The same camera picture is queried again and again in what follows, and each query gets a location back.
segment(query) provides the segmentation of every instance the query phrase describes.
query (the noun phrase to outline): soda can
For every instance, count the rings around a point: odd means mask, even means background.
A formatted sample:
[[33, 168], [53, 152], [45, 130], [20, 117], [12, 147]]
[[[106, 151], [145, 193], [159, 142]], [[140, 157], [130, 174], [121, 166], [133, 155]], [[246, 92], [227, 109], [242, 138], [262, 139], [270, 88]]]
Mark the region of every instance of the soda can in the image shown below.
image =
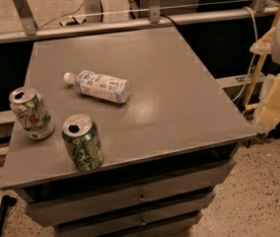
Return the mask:
[[96, 124], [87, 115], [74, 115], [62, 124], [62, 138], [79, 170], [97, 169], [103, 162]]
[[54, 131], [51, 114], [34, 88], [18, 88], [10, 94], [9, 100], [13, 113], [30, 138], [44, 139]]

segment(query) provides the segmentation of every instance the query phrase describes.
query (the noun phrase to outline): drawer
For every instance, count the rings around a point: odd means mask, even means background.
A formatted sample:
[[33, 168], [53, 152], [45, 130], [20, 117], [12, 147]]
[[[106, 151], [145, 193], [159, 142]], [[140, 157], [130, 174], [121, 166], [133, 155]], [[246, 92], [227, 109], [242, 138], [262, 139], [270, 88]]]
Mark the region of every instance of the drawer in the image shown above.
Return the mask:
[[144, 227], [138, 226], [124, 231], [102, 235], [102, 237], [153, 237], [164, 233], [175, 233], [180, 229], [187, 229], [197, 224], [202, 217], [201, 212], [191, 212], [174, 218], [169, 218], [148, 224]]
[[136, 204], [214, 187], [226, 179], [235, 164], [234, 159], [219, 161], [128, 184], [33, 203], [27, 206], [26, 213], [41, 226], [54, 226]]
[[133, 206], [128, 210], [103, 214], [99, 217], [77, 220], [55, 229], [57, 237], [100, 236], [127, 228], [146, 226], [155, 221], [171, 218], [208, 206], [214, 193], [192, 192], [185, 195]]
[[90, 191], [100, 191], [103, 188], [129, 184], [136, 180], [227, 160], [232, 158], [231, 155], [237, 147], [237, 143], [231, 143], [108, 170], [100, 168], [100, 171], [82, 172], [82, 175], [76, 177], [23, 187], [20, 194], [27, 203], [36, 203]]

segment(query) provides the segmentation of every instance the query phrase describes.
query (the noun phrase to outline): gray cabinet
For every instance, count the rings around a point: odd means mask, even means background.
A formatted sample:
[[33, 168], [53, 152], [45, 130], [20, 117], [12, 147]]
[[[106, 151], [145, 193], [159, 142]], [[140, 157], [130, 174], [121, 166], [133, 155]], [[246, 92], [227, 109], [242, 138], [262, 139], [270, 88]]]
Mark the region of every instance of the gray cabinet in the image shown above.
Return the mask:
[[[82, 96], [64, 72], [89, 69], [126, 78], [124, 105]], [[32, 141], [15, 123], [1, 190], [55, 235], [153, 236], [189, 227], [254, 132], [174, 28], [37, 42], [27, 85], [53, 112], [54, 132]], [[71, 115], [98, 125], [103, 164], [80, 172], [61, 137]]]

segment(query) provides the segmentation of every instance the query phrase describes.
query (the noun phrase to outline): terrazzo floor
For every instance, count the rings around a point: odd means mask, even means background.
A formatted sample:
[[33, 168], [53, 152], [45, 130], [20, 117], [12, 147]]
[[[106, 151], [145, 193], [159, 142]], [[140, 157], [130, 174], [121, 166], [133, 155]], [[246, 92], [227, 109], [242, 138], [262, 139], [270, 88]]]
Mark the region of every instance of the terrazzo floor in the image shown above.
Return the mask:
[[[72, 16], [80, 23], [88, 22], [94, 14], [83, 6], [84, 0], [28, 0], [34, 19], [40, 29], [60, 29], [60, 23], [74, 22]], [[103, 23], [130, 20], [129, 0], [102, 0], [104, 9]], [[20, 32], [23, 30], [21, 20], [13, 0], [0, 0], [0, 33]]]
[[[0, 147], [0, 153], [7, 148]], [[215, 188], [198, 224], [160, 237], [280, 237], [280, 138], [257, 137], [249, 149], [241, 146], [235, 159], [236, 167]], [[0, 202], [3, 195], [18, 199], [7, 213], [3, 237], [53, 236], [52, 228], [41, 228], [24, 214], [17, 195], [0, 192]]]

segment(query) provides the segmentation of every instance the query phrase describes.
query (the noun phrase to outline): black cable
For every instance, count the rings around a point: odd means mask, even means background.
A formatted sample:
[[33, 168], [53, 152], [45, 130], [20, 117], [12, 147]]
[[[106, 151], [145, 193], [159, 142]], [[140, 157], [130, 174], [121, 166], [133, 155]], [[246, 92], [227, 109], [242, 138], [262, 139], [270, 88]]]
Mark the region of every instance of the black cable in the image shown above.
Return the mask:
[[61, 15], [61, 16], [59, 16], [59, 17], [57, 17], [57, 18], [54, 18], [54, 19], [48, 21], [47, 23], [43, 24], [42, 26], [40, 26], [40, 27], [38, 27], [38, 28], [39, 28], [39, 29], [40, 29], [40, 28], [43, 28], [43, 27], [45, 27], [46, 25], [49, 25], [49, 24], [52, 23], [53, 21], [57, 20], [58, 18], [62, 18], [62, 17], [65, 17], [65, 16], [69, 16], [69, 15], [71, 15], [71, 14], [77, 13], [78, 11], [80, 11], [80, 9], [82, 8], [83, 5], [84, 5], [84, 3], [82, 3], [82, 4], [80, 5], [79, 9], [76, 10], [75, 12], [70, 12], [70, 13]]
[[164, 17], [164, 18], [166, 18], [166, 19], [168, 19], [168, 20], [170, 20], [176, 27], [178, 27], [179, 26], [179, 24], [177, 23], [177, 22], [175, 22], [173, 19], [171, 19], [169, 16], [166, 16], [166, 15], [161, 15], [161, 17]]

